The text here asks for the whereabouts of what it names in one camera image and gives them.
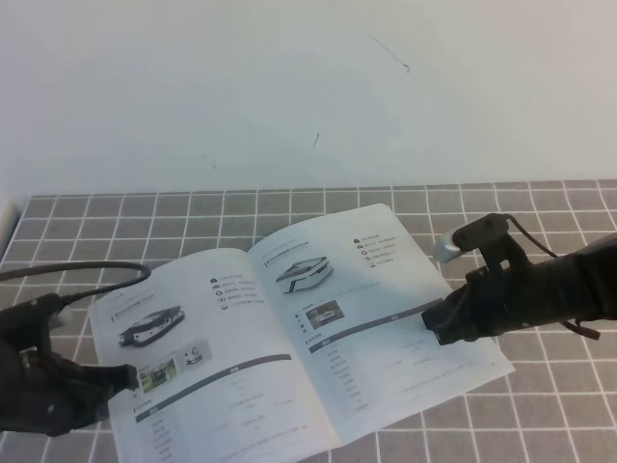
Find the gray tiled mat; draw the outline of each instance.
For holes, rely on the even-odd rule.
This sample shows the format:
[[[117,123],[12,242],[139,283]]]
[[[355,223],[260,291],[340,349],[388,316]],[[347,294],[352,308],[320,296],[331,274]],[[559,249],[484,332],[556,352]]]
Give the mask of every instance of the gray tiled mat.
[[[2,268],[64,259],[145,259],[156,267],[217,246],[248,250],[289,223],[375,203],[392,206],[429,256],[441,233],[490,211],[513,213],[558,253],[617,230],[617,180],[34,198]],[[514,236],[533,261],[545,259],[520,233]],[[440,269],[459,287],[479,263],[470,255]],[[85,270],[5,282],[0,284],[0,307],[49,291],[66,294],[128,277],[117,270]],[[56,351],[87,364],[96,362],[89,303],[75,303],[69,325],[52,333]],[[617,454],[617,323],[595,326],[603,331],[598,342],[584,341],[559,325],[502,336],[499,345],[516,368],[506,379],[306,461],[611,461]],[[44,452],[45,461],[117,461],[108,423],[49,443],[44,436],[13,433],[0,440],[3,463],[40,461]]]

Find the booklet page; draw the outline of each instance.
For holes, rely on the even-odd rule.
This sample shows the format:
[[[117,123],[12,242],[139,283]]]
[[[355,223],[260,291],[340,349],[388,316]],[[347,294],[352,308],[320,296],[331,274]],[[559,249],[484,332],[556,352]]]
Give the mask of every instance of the booklet page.
[[[490,340],[439,346],[450,287],[389,207],[299,223],[250,251],[343,443],[512,371]]]
[[[103,365],[137,368],[110,402],[122,462],[283,462],[335,445],[248,255],[175,260],[90,311]]]

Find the white grid line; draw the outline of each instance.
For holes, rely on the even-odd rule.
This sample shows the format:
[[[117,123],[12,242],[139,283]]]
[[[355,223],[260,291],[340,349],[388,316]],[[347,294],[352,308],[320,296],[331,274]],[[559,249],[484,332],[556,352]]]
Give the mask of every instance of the white grid line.
[[[550,246],[549,239],[547,238],[547,233],[544,230],[544,225],[542,224],[542,220],[540,220],[540,214],[538,214],[538,209],[536,207],[535,200],[533,199],[533,193],[532,193],[531,189],[529,189],[528,192],[529,192],[529,198],[531,199],[531,205],[533,207],[534,212],[536,213],[536,217],[538,219],[538,222],[540,223],[540,230],[542,231],[542,235],[544,236],[544,239],[547,242],[547,246]],[[537,330],[537,328],[536,328],[535,333],[538,336],[538,340],[540,341],[540,348],[542,349],[542,355],[543,355],[545,360],[548,360],[549,359],[549,355],[547,354],[547,349],[544,346],[544,341],[542,340],[542,337],[540,336],[540,332]],[[548,362],[547,362],[547,370],[549,371],[550,383],[552,384],[552,388],[556,392],[558,392],[557,383],[555,382],[554,375],[552,374],[552,369],[550,368],[550,365],[548,365]],[[566,416],[566,411],[564,409],[563,402],[561,401],[561,397],[559,395],[557,395],[556,397],[557,397],[557,404],[559,405],[559,410],[561,411],[561,416],[563,418],[563,422],[568,427],[568,417]],[[568,432],[568,440],[570,441],[570,445],[572,447],[572,452],[573,452],[573,454],[575,456],[575,461],[576,461],[576,463],[580,463],[580,458],[578,457],[577,447],[575,446],[575,441],[574,441],[574,439],[572,437],[572,431],[570,430],[570,427],[568,427],[567,432]]]
[[[318,215],[316,213],[302,213],[302,214],[290,214],[290,213],[285,213],[285,214],[258,214],[259,217],[287,217],[290,215],[303,215],[303,216],[313,216],[313,215]],[[400,214],[397,213],[396,215],[399,216],[404,216],[404,215],[416,215],[416,216],[425,216],[428,214]],[[200,217],[190,217],[191,219],[218,219],[218,218],[251,218],[254,217],[253,215],[225,215],[225,216],[220,216],[220,215],[208,215],[208,216],[200,216]],[[167,220],[168,218],[166,217],[154,217],[155,220],[158,219],[163,219],[163,220]],[[175,217],[175,219],[177,220],[182,220],[181,217]],[[532,234],[537,234],[539,233],[539,231],[532,231]],[[573,234],[573,233],[577,233],[576,231],[548,231],[547,234]],[[582,231],[582,233],[615,233],[615,230],[593,230],[593,231]],[[510,231],[510,234],[514,234],[515,236],[523,236],[522,233],[518,232],[518,231]],[[441,233],[427,233],[427,232],[414,232],[413,235],[420,235],[420,236],[441,236]],[[224,238],[250,238],[251,235],[236,235],[236,236],[227,236],[224,235]],[[105,237],[105,238],[16,238],[13,240],[13,243],[34,243],[34,242],[39,242],[39,241],[44,241],[44,242],[48,242],[48,243],[54,243],[54,242],[73,242],[73,241],[109,241],[111,238]],[[126,237],[126,238],[117,238],[117,240],[123,240],[123,241],[139,241],[139,240],[144,240],[146,239],[144,236],[142,237]],[[178,240],[178,239],[182,239],[182,236],[154,236],[152,239],[159,239],[159,240]],[[533,254],[533,253],[528,253],[530,256],[545,256],[545,254]]]
[[[463,218],[465,220],[465,222],[467,222],[467,213],[465,212],[465,201],[463,200],[463,187],[461,185],[459,186],[459,197],[461,199],[461,210],[463,211]],[[428,207],[428,193],[426,195],[426,205]],[[478,256],[475,253],[475,251],[473,252],[473,258],[475,259],[475,267],[477,268],[478,265]],[[471,429],[471,441],[473,443],[473,451],[475,452],[475,458],[478,462],[480,462],[480,450],[478,449],[478,445],[477,442],[475,440],[475,433],[473,432],[473,420],[471,419],[471,411],[469,410],[469,400],[466,394],[463,395],[463,399],[465,400],[465,409],[467,410],[467,415],[469,418],[469,428]]]
[[[606,209],[607,212],[617,212],[617,209]],[[533,214],[533,211],[530,210],[508,210],[507,211],[509,214]],[[567,212],[567,210],[563,210],[563,209],[556,209],[556,210],[542,210],[540,211],[540,213],[542,214],[555,214],[555,213],[564,213]],[[586,210],[586,209],[577,209],[576,213],[585,213],[585,212],[602,212],[600,209],[592,209],[592,210]],[[471,214],[483,214],[484,212],[470,212]],[[319,215],[319,212],[294,212],[293,210],[291,211],[292,215]],[[217,217],[221,217],[221,216],[225,216],[225,217],[233,217],[233,218],[238,218],[238,217],[252,217],[254,214],[208,214],[208,215],[191,215],[190,217],[192,219],[216,219]],[[267,213],[267,214],[258,214],[262,217],[277,217],[277,216],[283,216],[283,215],[287,215],[286,212],[279,212],[279,213]],[[399,216],[422,216],[422,215],[427,215],[426,212],[396,212],[396,215]],[[448,215],[463,215],[463,212],[431,212],[430,215],[434,215],[434,216],[448,216]],[[88,220],[114,220],[115,216],[105,216],[105,217],[87,217]],[[178,216],[178,215],[155,215],[153,216],[154,219],[158,220],[158,219],[181,219],[182,216]],[[50,220],[53,221],[75,221],[75,220],[79,220],[81,219],[81,217],[24,217],[21,219],[22,222],[48,222]],[[121,217],[122,220],[147,220],[148,217],[145,217],[143,215],[135,215],[135,216],[122,216]],[[513,233],[517,233],[517,234],[521,234],[518,231],[512,231]],[[560,234],[560,233],[572,233],[573,231],[549,231],[549,233],[555,233],[555,234]],[[586,230],[585,232],[614,232],[614,230]],[[66,238],[64,239],[64,241],[67,241],[68,239],[72,240],[73,238]],[[101,238],[79,238],[79,239],[101,239]],[[45,239],[45,241],[57,241],[58,239]],[[15,238],[13,241],[39,241],[39,238]]]
[[[600,182],[596,180],[596,185],[598,188],[596,188],[596,190],[598,191],[598,194],[600,195],[600,199],[602,200],[602,204],[604,205],[604,210],[606,211],[606,213],[608,214],[608,218],[610,219],[610,222],[613,224],[613,228],[615,230],[617,230],[617,222],[615,222],[615,219],[613,218],[613,214],[610,213],[610,210],[608,208],[608,205],[606,204],[606,201],[604,200],[604,195],[602,194],[602,190],[606,190],[608,188],[601,188],[600,187]]]
[[[374,432],[375,434],[375,451],[377,452],[377,463],[382,463],[382,453],[379,447],[379,431]]]
[[[2,448],[4,447],[4,443],[6,442],[8,435],[9,431],[4,431],[2,433],[2,437],[0,437],[0,455],[2,454]]]
[[[437,240],[438,238],[435,236],[435,229],[433,228],[433,214],[431,214],[431,206],[429,205],[428,202],[428,189],[425,186],[424,187],[424,198],[426,201],[426,214],[428,215],[428,226],[431,229],[431,235],[433,236],[433,246],[435,247],[435,245],[437,244]],[[394,205],[394,193],[392,193],[392,205]],[[435,260],[435,263],[437,264],[437,270],[440,272],[440,274],[442,274],[442,264],[440,262],[437,262]]]
[[[112,237],[111,237],[111,242],[109,243],[109,248],[107,249],[107,253],[105,255],[105,260],[109,259],[109,255],[112,252],[112,245],[114,244],[114,238],[116,237],[116,233],[118,232],[118,225],[120,223],[120,214],[122,211],[122,207],[124,206],[124,198],[126,198],[126,196],[122,196],[120,199],[120,207],[118,209],[118,216],[116,217],[116,224],[114,224],[114,231],[112,232]],[[105,270],[102,270],[100,272],[100,275],[98,276],[98,282],[96,283],[96,287],[101,287],[102,281],[103,281],[103,275],[105,274]],[[82,327],[82,332],[80,334],[80,337],[83,339],[85,338],[84,333],[86,332],[86,327],[88,326],[90,320],[90,315],[88,314],[86,316],[86,320],[84,322],[84,326]],[[96,432],[94,433],[94,439],[93,439],[93,447],[91,448],[91,452],[90,452],[90,456],[88,458],[88,462],[92,463],[93,458],[94,458],[94,450],[96,449],[96,443],[98,442],[98,436],[100,434],[100,428],[101,428],[101,423],[97,423],[96,424]]]
[[[58,199],[56,199],[54,201],[54,204],[51,208],[51,211],[49,212],[49,217],[53,216],[54,210],[56,208],[56,204],[58,203]],[[86,212],[88,211],[88,205],[90,204],[90,199],[88,199],[88,203],[86,204],[86,209],[84,210],[84,216],[86,215]],[[51,220],[48,220],[47,223],[45,224],[45,230],[43,231],[43,235],[40,237],[40,242],[37,245],[37,251],[33,254],[33,259],[35,259],[37,257],[37,253],[39,252],[39,247],[40,244],[42,243],[42,238],[45,236],[45,234],[47,233],[47,228],[49,227]],[[82,219],[81,225],[79,230],[81,231],[81,227],[84,225],[84,219]],[[72,256],[72,253],[75,251],[75,246],[76,246],[77,242],[75,242],[75,244],[73,245],[71,251],[70,251],[70,255]],[[60,282],[64,279],[64,275],[65,273],[63,272],[63,276],[60,278]],[[56,285],[56,290],[58,290],[58,288],[60,287],[60,283],[57,283]],[[75,356],[77,355],[77,350],[79,348],[79,345],[75,346],[75,351],[73,352],[73,357],[72,357],[72,361],[75,361]],[[51,437],[47,437],[47,440],[45,441],[45,447],[42,450],[42,454],[40,456],[40,463],[43,463],[45,461],[45,458],[47,457],[47,452],[49,451],[49,446],[51,444]]]
[[[184,231],[182,232],[182,242],[180,243],[180,257],[182,257],[182,253],[184,252],[184,241],[186,240],[186,231],[189,228],[189,220],[191,219],[191,202],[193,201],[193,193],[189,195],[189,201],[186,205],[186,217],[184,222]]]
[[[223,231],[223,213],[225,212],[225,196],[221,199],[221,220],[219,221],[219,234],[216,237],[216,247],[217,249],[221,246],[221,232]]]
[[[456,191],[456,188],[437,188],[437,186],[439,185],[426,185],[429,188],[429,191],[441,191],[441,192],[447,192],[447,191]],[[390,188],[396,188],[396,191],[421,191],[421,190],[417,190],[418,185],[392,185],[392,187],[389,186],[377,186],[377,187],[360,187],[361,191],[366,191],[366,192],[384,192],[384,191],[389,191]],[[554,187],[554,188],[536,188],[536,187],[531,187],[533,189],[533,191],[555,191],[555,190],[560,190],[561,187]],[[569,191],[594,191],[596,188],[592,188],[592,187],[586,187],[586,188],[575,188],[572,186],[568,186],[566,187]],[[603,190],[617,190],[617,187],[614,186],[601,186],[601,188]],[[223,196],[223,195],[227,195],[227,196],[235,196],[235,195],[254,195],[256,193],[259,194],[266,194],[266,195],[276,195],[276,194],[280,194],[280,193],[315,193],[318,191],[316,191],[317,189],[307,189],[307,188],[291,188],[291,189],[284,189],[283,191],[272,191],[272,190],[246,190],[246,191],[226,191],[226,190],[221,190],[221,191],[193,191],[193,192],[185,192],[185,193],[159,193],[160,196],[188,196],[189,194],[194,194],[195,196]],[[505,192],[516,192],[516,191],[525,191],[525,188],[499,188],[498,186],[494,185],[493,188],[466,188],[465,191],[482,191],[482,192],[492,192],[492,191],[505,191]],[[328,193],[348,193],[349,190],[344,190],[344,189],[328,189]],[[157,193],[131,193],[131,194],[127,194],[126,196],[130,197],[130,198],[152,198],[154,196],[156,196]],[[83,199],[83,198],[87,198],[89,195],[71,195],[71,196],[65,196],[65,195],[39,195],[39,196],[33,196],[32,200],[53,200],[56,198],[71,198],[71,199]],[[92,194],[92,196],[96,197],[96,198],[117,198],[119,196],[122,196],[122,194]]]
[[[499,204],[499,197],[497,194],[497,190],[495,190],[495,204],[497,206],[497,212],[500,213],[501,205]],[[499,347],[499,350],[501,350],[501,344],[499,343],[499,338],[496,338],[496,344]],[[514,400],[514,396],[512,395],[512,384],[510,383],[510,375],[506,374],[504,378],[505,378],[505,385],[508,390],[508,395],[510,395],[510,403],[512,405],[512,410],[514,411],[514,420],[517,424],[517,428],[519,429],[519,438],[521,439],[521,447],[523,448],[524,461],[525,463],[530,463],[529,452],[527,451],[527,445],[525,444],[524,436],[523,436],[523,429],[521,428],[521,418],[519,417],[519,410]]]
[[[431,463],[431,451],[428,448],[428,433],[426,432],[426,420],[424,412],[420,412],[420,422],[422,423],[422,439],[424,441],[424,453],[426,454],[426,463]]]
[[[258,217],[257,216],[257,211],[258,211],[258,206],[259,206],[259,193],[257,193],[255,195],[255,215],[253,216],[254,220],[253,220],[253,236],[252,236],[253,241],[251,241],[251,244],[253,246],[255,245],[255,237],[257,235],[257,217]]]
[[[615,428],[613,426],[570,426],[570,427],[524,427],[523,431],[567,431],[571,429],[573,431],[613,431]],[[380,429],[379,432],[420,432],[421,428],[412,428],[412,429],[395,429],[395,428],[385,428]],[[468,427],[428,427],[426,428],[427,432],[470,432],[473,434],[472,430]],[[476,427],[473,431],[475,432],[517,432],[516,427]]]
[[[582,228],[580,227],[580,223],[578,222],[577,215],[575,214],[574,210],[572,209],[572,205],[570,204],[570,198],[568,197],[568,193],[567,192],[566,192],[565,196],[566,196],[566,202],[568,203],[568,207],[572,211],[572,215],[575,218],[575,223],[577,224],[578,231],[580,232],[580,236],[582,237],[582,242],[583,242],[583,244],[585,246],[587,246],[587,244],[588,244],[587,243],[587,238],[585,238],[585,234],[582,232]],[[610,421],[613,423],[613,427],[617,427],[617,423],[615,421],[615,416],[613,415],[612,409],[610,408],[610,404],[608,403],[608,398],[606,397],[606,394],[604,393],[604,386],[602,384],[602,381],[600,380],[600,375],[598,374],[598,369],[596,368],[596,364],[593,362],[593,357],[591,355],[591,351],[589,350],[589,346],[587,345],[587,342],[585,341],[583,336],[579,336],[578,339],[579,339],[580,342],[582,342],[582,345],[583,345],[583,347],[585,349],[587,357],[591,361],[591,369],[594,372],[594,376],[596,378],[596,381],[598,382],[598,386],[600,387],[600,391],[602,392],[602,396],[603,396],[603,400],[604,400],[604,406],[606,407],[606,411],[608,412],[608,415],[610,416]]]

